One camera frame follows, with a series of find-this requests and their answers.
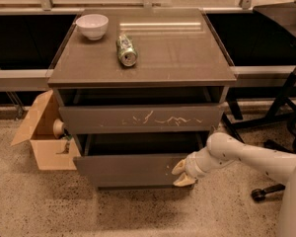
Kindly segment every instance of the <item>drawer front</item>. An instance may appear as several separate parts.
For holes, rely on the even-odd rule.
[[[202,107],[62,107],[72,134],[210,130],[222,116],[219,105]]]
[[[107,155],[77,157],[78,172],[97,188],[172,186],[172,169],[187,154]]]

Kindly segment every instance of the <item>white arm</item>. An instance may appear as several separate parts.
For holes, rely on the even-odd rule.
[[[296,237],[296,154],[246,145],[230,135],[216,132],[209,136],[206,147],[189,154],[174,168],[174,175],[181,174],[174,185],[191,185],[211,170],[223,168],[235,160],[286,186],[277,236]]]

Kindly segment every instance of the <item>dresser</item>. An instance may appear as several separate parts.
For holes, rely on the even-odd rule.
[[[96,188],[170,187],[173,167],[203,147],[236,79],[201,11],[86,10],[109,18],[91,41],[77,30],[49,78],[59,112],[80,150],[79,173]],[[118,60],[118,36],[138,52]]]

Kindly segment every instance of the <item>chair wheel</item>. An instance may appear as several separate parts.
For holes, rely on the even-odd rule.
[[[254,201],[263,201],[265,200],[265,191],[261,189],[256,189],[251,192],[251,197]]]

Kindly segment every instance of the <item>cabinet top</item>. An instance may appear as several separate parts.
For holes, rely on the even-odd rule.
[[[225,86],[235,76],[197,9],[99,9],[107,33],[88,40],[72,33],[48,81],[50,87]],[[119,35],[138,52],[133,67],[117,58]]]

